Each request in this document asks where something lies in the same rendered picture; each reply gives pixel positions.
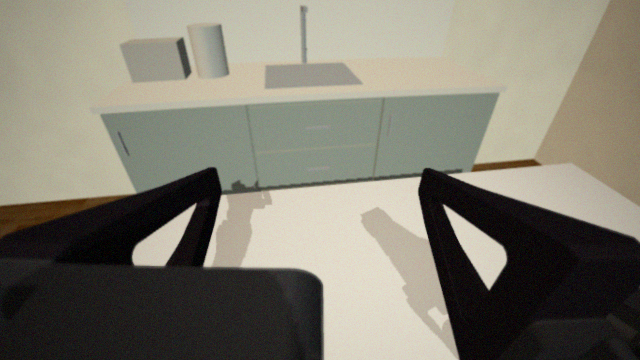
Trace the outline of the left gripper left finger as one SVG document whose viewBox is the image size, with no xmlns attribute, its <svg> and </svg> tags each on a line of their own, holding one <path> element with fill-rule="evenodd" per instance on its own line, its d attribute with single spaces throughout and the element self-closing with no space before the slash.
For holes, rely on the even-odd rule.
<svg viewBox="0 0 640 360">
<path fill-rule="evenodd" d="M 4 235 L 0 258 L 134 265 L 135 246 L 196 204 L 165 266 L 203 267 L 221 198 L 215 167 Z"/>
</svg>

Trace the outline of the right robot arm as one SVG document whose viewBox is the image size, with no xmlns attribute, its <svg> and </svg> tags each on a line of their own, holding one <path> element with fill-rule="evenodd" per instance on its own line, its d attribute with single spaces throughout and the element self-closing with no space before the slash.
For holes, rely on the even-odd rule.
<svg viewBox="0 0 640 360">
<path fill-rule="evenodd" d="M 606 319 L 640 360 L 640 288 L 607 315 Z"/>
</svg>

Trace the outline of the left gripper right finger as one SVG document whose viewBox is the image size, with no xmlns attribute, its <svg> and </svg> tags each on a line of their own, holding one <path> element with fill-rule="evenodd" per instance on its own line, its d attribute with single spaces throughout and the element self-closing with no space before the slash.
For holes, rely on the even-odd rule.
<svg viewBox="0 0 640 360">
<path fill-rule="evenodd" d="M 640 288 L 640 242 L 425 168 L 424 224 L 459 360 L 497 360 L 531 323 L 606 318 Z M 444 206 L 499 243 L 507 261 L 490 290 Z"/>
</svg>

